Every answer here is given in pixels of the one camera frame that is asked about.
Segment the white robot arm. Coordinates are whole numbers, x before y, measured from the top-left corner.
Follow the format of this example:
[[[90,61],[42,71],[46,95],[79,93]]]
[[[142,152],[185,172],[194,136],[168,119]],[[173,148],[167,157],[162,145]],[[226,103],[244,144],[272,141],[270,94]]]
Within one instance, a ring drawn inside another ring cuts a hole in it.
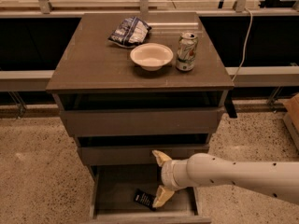
[[[172,160],[162,151],[152,153],[163,182],[157,189],[154,208],[165,205],[178,190],[220,185],[234,185],[299,204],[298,161],[227,161],[206,153]]]

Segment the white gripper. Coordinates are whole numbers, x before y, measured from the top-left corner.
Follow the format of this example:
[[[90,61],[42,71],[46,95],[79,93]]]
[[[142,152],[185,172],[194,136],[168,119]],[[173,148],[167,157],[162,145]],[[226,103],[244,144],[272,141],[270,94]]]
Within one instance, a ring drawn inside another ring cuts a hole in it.
[[[167,154],[160,150],[153,150],[153,156],[159,167],[162,167],[162,181],[164,186],[157,188],[153,208],[160,208],[175,194],[173,190],[185,189],[191,185],[187,173],[186,160],[172,160]]]

